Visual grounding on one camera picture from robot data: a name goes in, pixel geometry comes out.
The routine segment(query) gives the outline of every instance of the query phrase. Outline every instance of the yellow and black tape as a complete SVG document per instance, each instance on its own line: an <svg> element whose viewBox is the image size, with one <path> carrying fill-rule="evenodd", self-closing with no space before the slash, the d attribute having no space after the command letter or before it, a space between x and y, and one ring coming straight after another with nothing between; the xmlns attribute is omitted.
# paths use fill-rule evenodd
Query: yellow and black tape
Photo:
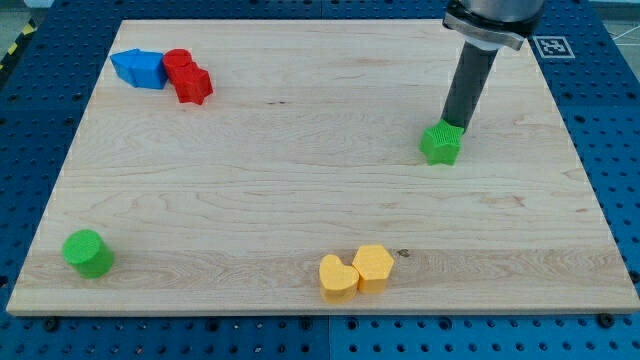
<svg viewBox="0 0 640 360"><path fill-rule="evenodd" d="M2 90L2 88L6 84L9 76L13 72L15 66L18 64L18 60L31 42L31 39L33 38L33 35L35 34L37 29L38 26L36 25L36 22L33 19L29 20L27 25L24 26L24 28L16 38L16 41L14 41L11 46L9 46L7 53L2 58L2 60L0 60L0 90Z"/></svg>

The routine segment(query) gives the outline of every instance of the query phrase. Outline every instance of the yellow hexagon block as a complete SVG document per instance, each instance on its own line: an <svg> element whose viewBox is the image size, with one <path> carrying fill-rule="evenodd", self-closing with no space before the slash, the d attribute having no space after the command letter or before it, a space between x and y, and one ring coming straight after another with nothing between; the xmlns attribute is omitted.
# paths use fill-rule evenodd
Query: yellow hexagon block
<svg viewBox="0 0 640 360"><path fill-rule="evenodd" d="M394 260L382 245L360 246L353 267L360 274L358 290L363 294L379 294L387 286Z"/></svg>
<svg viewBox="0 0 640 360"><path fill-rule="evenodd" d="M338 304L353 299L359 278L356 269L343 264L336 255L326 255L320 262L320 294L328 303Z"/></svg>

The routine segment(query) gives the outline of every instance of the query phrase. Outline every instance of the blue block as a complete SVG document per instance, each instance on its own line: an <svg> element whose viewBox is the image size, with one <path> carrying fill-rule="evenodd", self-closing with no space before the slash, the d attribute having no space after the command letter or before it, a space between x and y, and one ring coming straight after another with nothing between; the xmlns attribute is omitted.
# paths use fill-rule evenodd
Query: blue block
<svg viewBox="0 0 640 360"><path fill-rule="evenodd" d="M132 49L111 55L116 74L133 87L163 89L167 74L162 53Z"/></svg>
<svg viewBox="0 0 640 360"><path fill-rule="evenodd" d="M162 64L162 53L141 51L131 67L138 87L162 90L167 82L167 73Z"/></svg>
<svg viewBox="0 0 640 360"><path fill-rule="evenodd" d="M136 62L136 57L140 53L140 49L127 50L110 56L111 63L116 69L116 74L120 79L126 81L133 87L138 87L136 78L133 74L132 67Z"/></svg>

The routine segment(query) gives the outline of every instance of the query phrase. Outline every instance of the wooden cutting board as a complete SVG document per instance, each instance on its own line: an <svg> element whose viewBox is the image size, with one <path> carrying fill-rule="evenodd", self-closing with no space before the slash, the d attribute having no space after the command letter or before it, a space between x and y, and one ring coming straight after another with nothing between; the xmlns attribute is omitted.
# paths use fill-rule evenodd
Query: wooden cutting board
<svg viewBox="0 0 640 360"><path fill-rule="evenodd" d="M455 167L427 166L463 39L440 21L125 21L111 53L189 49L217 94L179 104L106 62L14 315L539 314L639 308L540 69L503 49ZM98 231L111 271L61 246ZM387 291L323 303L362 244Z"/></svg>

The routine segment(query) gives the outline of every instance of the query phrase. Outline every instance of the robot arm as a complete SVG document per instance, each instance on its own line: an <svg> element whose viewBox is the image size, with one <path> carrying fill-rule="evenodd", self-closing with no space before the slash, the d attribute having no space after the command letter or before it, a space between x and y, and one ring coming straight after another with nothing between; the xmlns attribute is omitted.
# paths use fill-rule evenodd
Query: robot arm
<svg viewBox="0 0 640 360"><path fill-rule="evenodd" d="M440 122L425 130L420 150L430 165L453 165L493 61L502 46L520 50L544 11L544 0L450 0L442 24L465 44Z"/></svg>

